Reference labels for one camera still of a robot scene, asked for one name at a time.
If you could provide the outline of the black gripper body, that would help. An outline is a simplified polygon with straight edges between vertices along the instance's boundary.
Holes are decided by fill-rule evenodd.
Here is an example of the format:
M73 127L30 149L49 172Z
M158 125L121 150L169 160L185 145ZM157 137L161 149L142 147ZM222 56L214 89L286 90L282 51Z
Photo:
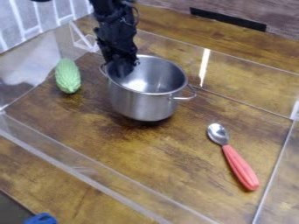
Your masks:
M128 58L137 62L136 20L133 17L98 17L98 27L94 28L100 51L110 51L116 58Z

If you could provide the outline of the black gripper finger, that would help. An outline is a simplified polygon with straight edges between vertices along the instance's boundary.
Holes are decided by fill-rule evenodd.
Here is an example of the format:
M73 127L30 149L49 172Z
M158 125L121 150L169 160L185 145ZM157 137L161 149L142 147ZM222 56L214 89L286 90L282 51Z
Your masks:
M114 54L110 51L102 51L101 53L105 63L109 63L113 60Z
M130 74L134 69L134 62L128 58L113 59L113 71L116 77L122 78Z

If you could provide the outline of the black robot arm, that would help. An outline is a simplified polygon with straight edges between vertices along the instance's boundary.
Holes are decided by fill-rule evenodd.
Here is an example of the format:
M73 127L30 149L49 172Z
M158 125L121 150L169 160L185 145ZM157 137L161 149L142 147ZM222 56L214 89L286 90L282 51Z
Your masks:
M136 35L137 20L132 6L134 0L89 0L98 27L93 29L97 35L97 46L105 62L114 67L117 76L126 76L136 66Z

